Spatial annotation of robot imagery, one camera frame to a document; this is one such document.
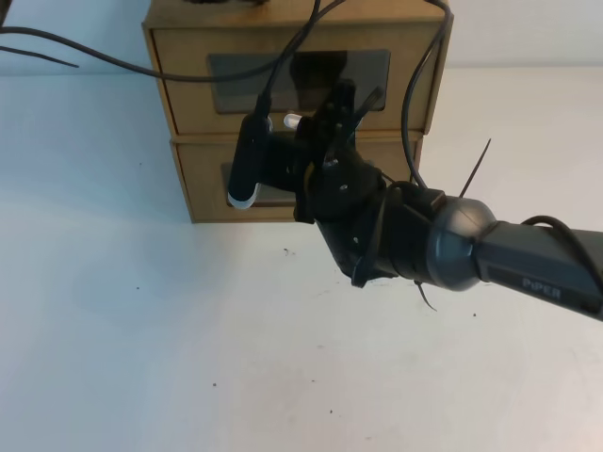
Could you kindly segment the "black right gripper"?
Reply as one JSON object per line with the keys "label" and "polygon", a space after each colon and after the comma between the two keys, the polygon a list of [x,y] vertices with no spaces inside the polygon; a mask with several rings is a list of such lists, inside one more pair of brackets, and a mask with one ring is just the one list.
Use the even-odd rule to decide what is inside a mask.
{"label": "black right gripper", "polygon": [[436,194],[387,183],[356,150],[355,128],[383,96],[376,87],[355,108],[355,86],[337,82],[291,136],[271,134],[263,182],[294,193],[294,219],[318,226],[355,287],[380,278],[433,283],[427,241]]}

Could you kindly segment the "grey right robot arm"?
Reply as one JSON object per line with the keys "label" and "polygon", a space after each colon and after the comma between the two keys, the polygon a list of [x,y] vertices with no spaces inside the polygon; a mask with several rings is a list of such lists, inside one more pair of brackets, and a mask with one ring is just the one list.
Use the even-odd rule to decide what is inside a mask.
{"label": "grey right robot arm", "polygon": [[581,315],[602,316],[602,235],[538,216],[497,220],[476,200],[387,181],[357,152],[355,130],[382,97],[356,105],[336,84],[294,134],[266,134],[261,176],[294,193],[294,217],[317,224],[336,264],[356,287],[402,277],[451,291],[498,284]]}

